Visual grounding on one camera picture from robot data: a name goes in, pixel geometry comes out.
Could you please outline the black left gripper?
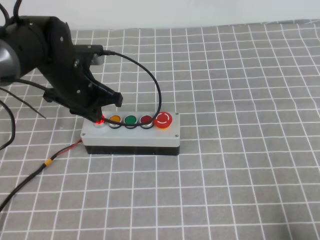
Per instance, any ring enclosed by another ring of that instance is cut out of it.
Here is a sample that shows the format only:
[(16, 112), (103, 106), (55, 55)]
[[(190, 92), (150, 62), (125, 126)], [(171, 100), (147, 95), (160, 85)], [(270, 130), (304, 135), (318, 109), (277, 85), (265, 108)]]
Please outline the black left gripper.
[(90, 71), (94, 56), (100, 57), (101, 45), (74, 45), (67, 23), (50, 17), (46, 23), (48, 60), (42, 65), (42, 74), (52, 90), (44, 98), (56, 102), (73, 115), (93, 123), (104, 121), (102, 107), (121, 107), (123, 96), (101, 82)]

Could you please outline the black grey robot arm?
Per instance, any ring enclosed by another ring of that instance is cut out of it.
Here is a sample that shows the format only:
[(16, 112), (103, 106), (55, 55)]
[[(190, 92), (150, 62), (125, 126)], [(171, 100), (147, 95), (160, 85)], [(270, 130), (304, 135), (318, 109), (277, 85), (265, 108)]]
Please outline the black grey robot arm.
[(44, 89), (47, 102), (95, 123), (102, 107), (123, 102), (90, 71), (103, 53), (101, 45), (73, 44), (68, 24), (57, 17), (24, 16), (0, 31), (0, 81), (10, 84), (38, 69), (51, 85)]

